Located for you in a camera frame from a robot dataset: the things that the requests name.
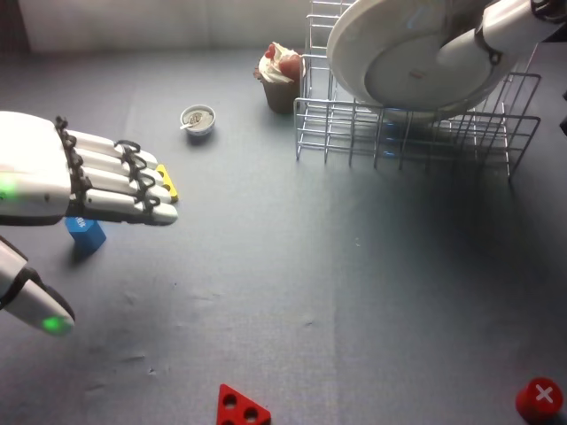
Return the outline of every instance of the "hole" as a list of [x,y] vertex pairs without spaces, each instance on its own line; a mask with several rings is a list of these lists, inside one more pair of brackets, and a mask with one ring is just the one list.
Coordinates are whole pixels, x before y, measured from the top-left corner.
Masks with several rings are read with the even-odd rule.
[[253,407],[248,407],[245,410],[245,419],[247,422],[254,423],[258,419],[258,411]]
[[227,394],[222,399],[222,404],[225,409],[234,409],[237,406],[237,396],[234,394]]

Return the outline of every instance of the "white wall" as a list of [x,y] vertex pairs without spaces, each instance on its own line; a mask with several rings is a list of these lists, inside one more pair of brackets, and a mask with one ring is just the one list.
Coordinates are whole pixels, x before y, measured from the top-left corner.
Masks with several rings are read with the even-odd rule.
[[291,47],[309,0],[19,0],[36,52]]

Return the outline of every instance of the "strawberry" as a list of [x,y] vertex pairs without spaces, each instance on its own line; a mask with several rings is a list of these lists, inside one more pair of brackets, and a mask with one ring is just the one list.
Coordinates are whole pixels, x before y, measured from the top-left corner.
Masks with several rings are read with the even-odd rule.
[[301,74],[301,56],[293,55],[280,61],[280,71],[294,81],[299,81]]

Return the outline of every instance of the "green light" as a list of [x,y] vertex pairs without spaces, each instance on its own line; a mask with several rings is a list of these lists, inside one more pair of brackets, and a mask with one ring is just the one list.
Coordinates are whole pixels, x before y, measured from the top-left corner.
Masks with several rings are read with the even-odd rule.
[[16,195],[16,179],[10,174],[0,174],[0,200]]
[[43,329],[51,334],[62,334],[69,329],[65,319],[58,316],[48,317],[42,322]]

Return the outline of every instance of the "white x symbol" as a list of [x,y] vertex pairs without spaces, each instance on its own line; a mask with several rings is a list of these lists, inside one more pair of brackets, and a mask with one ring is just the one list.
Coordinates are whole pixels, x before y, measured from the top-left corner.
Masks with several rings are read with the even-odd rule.
[[540,394],[538,394],[538,396],[535,398],[537,401],[540,401],[544,398],[549,403],[553,404],[553,399],[549,396],[549,393],[553,391],[553,388],[548,387],[547,389],[543,390],[543,388],[541,388],[539,384],[536,384],[535,388],[537,388],[540,392]]

